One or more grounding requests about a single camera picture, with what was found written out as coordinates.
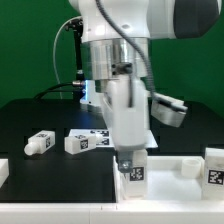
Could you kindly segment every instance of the black table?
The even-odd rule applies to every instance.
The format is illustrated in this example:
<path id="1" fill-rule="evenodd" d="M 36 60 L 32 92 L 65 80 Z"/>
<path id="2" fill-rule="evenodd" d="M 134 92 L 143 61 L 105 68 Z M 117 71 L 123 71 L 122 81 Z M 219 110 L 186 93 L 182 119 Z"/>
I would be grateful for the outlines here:
<path id="1" fill-rule="evenodd" d="M 206 106 L 187 102 L 180 128 L 150 118 L 159 145 L 150 155 L 203 155 L 224 146 L 224 119 Z M 100 115 L 79 109 L 72 100 L 15 100 L 0 109 L 0 158 L 9 159 L 10 176 L 0 189 L 1 202 L 115 202 L 113 149 L 78 155 L 64 151 L 70 129 L 105 129 Z M 43 155 L 28 157 L 24 146 L 41 130 L 53 130 L 56 144 Z"/>

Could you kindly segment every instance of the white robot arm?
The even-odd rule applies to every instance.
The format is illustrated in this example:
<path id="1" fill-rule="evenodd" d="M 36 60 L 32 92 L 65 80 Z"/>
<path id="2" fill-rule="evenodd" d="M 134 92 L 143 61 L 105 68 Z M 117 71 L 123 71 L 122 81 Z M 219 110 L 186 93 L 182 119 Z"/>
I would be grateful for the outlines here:
<path id="1" fill-rule="evenodd" d="M 108 16 L 99 10 L 99 0 L 69 1 L 83 17 L 82 42 L 89 45 L 96 89 L 104 93 L 103 116 L 118 151 L 119 170 L 131 172 L 133 152 L 145 148 L 148 130 L 147 93 L 140 80 L 147 76 L 148 39 L 202 36 L 218 19 L 221 0 L 104 0 Z M 107 17 L 140 48 L 146 60 Z M 168 108 L 171 117 L 177 114 L 178 124 L 173 125 L 179 126 L 186 111 L 182 102 L 156 94 L 153 76 L 149 82 L 155 106 Z M 164 122 L 161 113 L 153 114 Z"/>

